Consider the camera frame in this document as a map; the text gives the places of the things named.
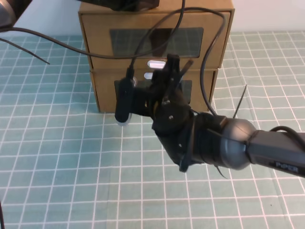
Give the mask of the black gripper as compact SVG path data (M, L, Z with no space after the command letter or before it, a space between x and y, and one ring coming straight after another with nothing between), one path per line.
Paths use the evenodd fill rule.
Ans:
M134 112L152 119L152 130L181 172L195 164L222 164L222 118L194 112L184 98L180 79L192 65L189 60L180 70L179 55L167 54L164 70L153 72L151 85L140 90L142 101L135 101Z

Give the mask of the grey robot arm at left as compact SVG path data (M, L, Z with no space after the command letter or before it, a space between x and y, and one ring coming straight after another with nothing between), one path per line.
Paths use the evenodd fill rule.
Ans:
M28 33L31 35L35 35L38 36L40 38L46 39L48 41L51 41L54 44L57 44L61 47L64 47L68 50L77 52L79 54L83 54L86 55L88 57L95 57L95 58L99 58L99 59L110 59L110 60L124 60L124 59L131 59L131 65L134 65L135 60L138 57L142 57L148 54L152 54L153 52L156 52L158 50L160 50L161 48L163 48L163 46L167 45L167 43L170 41L170 39L173 37L173 35L176 33L176 31L178 30L178 28L181 25L182 19L183 19L183 15L184 12L186 10L186 1L182 1L182 6L181 8L172 11L171 13L167 14L165 17L163 17L160 21L158 21L153 27L151 27L147 33L142 37L141 41L139 42L137 49L135 50L134 55L129 55L129 56L109 56L109 55L102 55L102 54L96 54L96 53L92 53L92 52L87 52L87 51L83 51L81 49L77 49L74 48L72 46L69 46L65 43L62 43L59 40L56 40L50 36L47 36L45 34L39 33L37 31L33 31L30 29L25 29L25 28L17 28L14 27L15 23L18 21L18 19L20 18L20 16L25 12L25 10L27 9L27 7L31 4L30 0L2 0L0 2L0 32L9 32L9 31L18 31L18 32L24 32L24 33ZM143 44L145 42L145 40L149 37L149 35L157 29L157 27L159 27L163 22L165 22L169 17L175 15L179 13L179 18L177 21L176 26L174 27L174 29L172 30L171 34L169 35L169 38L167 38L167 40L165 40L163 43L161 43L160 45L158 45L156 48L152 49L152 50L148 50L145 52L140 52L140 50L143 47Z

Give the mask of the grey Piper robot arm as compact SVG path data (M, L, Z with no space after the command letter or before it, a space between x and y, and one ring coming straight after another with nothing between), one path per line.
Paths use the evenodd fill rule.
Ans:
M185 100L182 69L169 59L145 89L145 114L169 158L181 172L195 164L241 170L258 164L299 177L305 175L305 135L286 126L258 130L245 119L196 113Z

